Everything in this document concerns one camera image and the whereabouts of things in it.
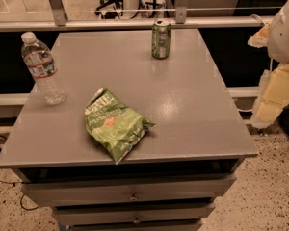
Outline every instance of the crumpled bag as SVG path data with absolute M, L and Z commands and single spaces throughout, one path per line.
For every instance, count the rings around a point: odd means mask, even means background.
M 155 123 L 101 88 L 85 109 L 86 129 L 118 164 Z

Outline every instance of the snack bag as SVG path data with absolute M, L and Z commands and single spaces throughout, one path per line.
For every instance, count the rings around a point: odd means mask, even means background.
M 118 101 L 106 88 L 101 88 L 85 109 L 86 129 L 116 162 L 126 156 L 155 124 Z

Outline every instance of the drawer handle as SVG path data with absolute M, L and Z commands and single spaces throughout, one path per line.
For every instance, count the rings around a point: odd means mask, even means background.
M 135 217 L 135 219 L 133 220 L 134 224 L 140 224 L 141 221 L 138 219 L 138 217 Z
M 129 198 L 130 201 L 137 201 L 138 197 L 136 196 L 136 194 L 133 192 L 132 195 Z

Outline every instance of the aluminum can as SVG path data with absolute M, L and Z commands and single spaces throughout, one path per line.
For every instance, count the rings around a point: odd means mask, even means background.
M 170 54 L 171 24 L 167 20 L 158 19 L 152 27 L 152 56 L 165 59 Z

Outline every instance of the drawer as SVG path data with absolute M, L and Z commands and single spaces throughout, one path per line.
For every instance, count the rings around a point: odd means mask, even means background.
M 103 224 L 73 226 L 72 231 L 197 231 L 201 220 L 155 221 L 135 224 Z
M 110 223 L 140 224 L 148 221 L 187 220 L 206 218 L 214 203 L 189 199 L 171 203 L 139 203 L 137 205 L 98 205 L 91 207 L 54 209 L 53 217 L 63 225 Z
M 22 192 L 41 207 L 141 202 L 221 196 L 235 179 L 234 174 L 212 174 L 27 184 Z

